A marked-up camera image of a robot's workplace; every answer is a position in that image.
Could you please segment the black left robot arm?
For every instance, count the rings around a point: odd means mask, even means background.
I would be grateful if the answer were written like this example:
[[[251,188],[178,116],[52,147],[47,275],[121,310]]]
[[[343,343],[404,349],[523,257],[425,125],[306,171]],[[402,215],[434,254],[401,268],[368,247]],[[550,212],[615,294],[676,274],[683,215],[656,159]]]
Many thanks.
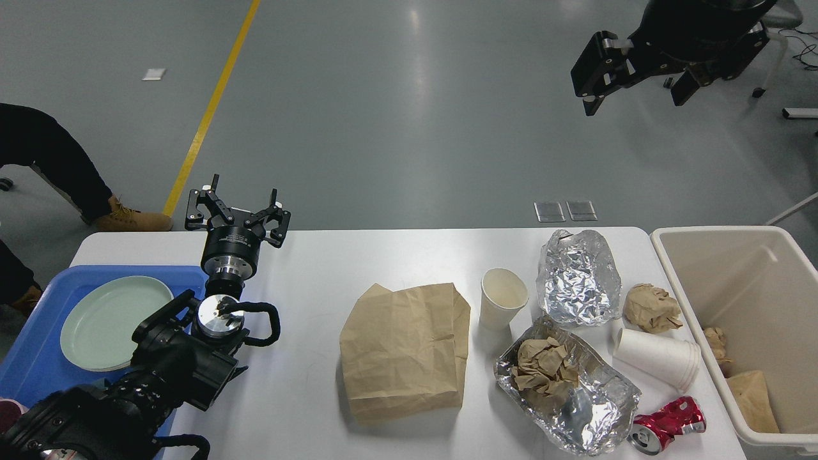
[[[245,367],[242,346],[267,347],[281,334],[277,308],[242,301],[245,281],[258,269],[263,242],[281,247],[290,212],[271,191],[257,212],[217,197],[219,179],[190,191],[185,227],[207,233],[201,269],[203,299],[182,291],[131,328],[131,370],[108,385],[56,391],[2,430],[8,459],[152,459],[161,449],[194,447],[206,459],[210,443],[196,434],[158,436],[182,404],[207,410]]]

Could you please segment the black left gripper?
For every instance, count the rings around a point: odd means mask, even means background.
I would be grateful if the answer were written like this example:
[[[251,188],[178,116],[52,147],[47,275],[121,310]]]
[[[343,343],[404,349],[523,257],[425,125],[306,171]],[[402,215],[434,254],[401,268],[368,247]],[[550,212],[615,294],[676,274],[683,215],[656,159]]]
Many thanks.
[[[185,230],[208,230],[201,258],[201,268],[213,275],[227,268],[229,273],[243,280],[251,279],[258,269],[262,240],[272,247],[281,248],[288,232],[291,213],[277,201],[277,189],[271,191],[269,206],[251,213],[236,224],[233,210],[215,193],[219,174],[210,184],[188,193]]]

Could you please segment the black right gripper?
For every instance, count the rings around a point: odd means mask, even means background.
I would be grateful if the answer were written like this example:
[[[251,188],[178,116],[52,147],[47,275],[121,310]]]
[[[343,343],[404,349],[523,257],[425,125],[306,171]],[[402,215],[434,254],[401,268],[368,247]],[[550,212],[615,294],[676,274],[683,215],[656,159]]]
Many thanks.
[[[717,79],[733,81],[768,44],[765,29],[751,28],[774,5],[775,1],[649,1],[630,38],[598,31],[573,65],[570,76],[585,115],[593,116],[620,88],[671,73],[669,56],[698,62],[686,65],[671,87],[677,107]]]

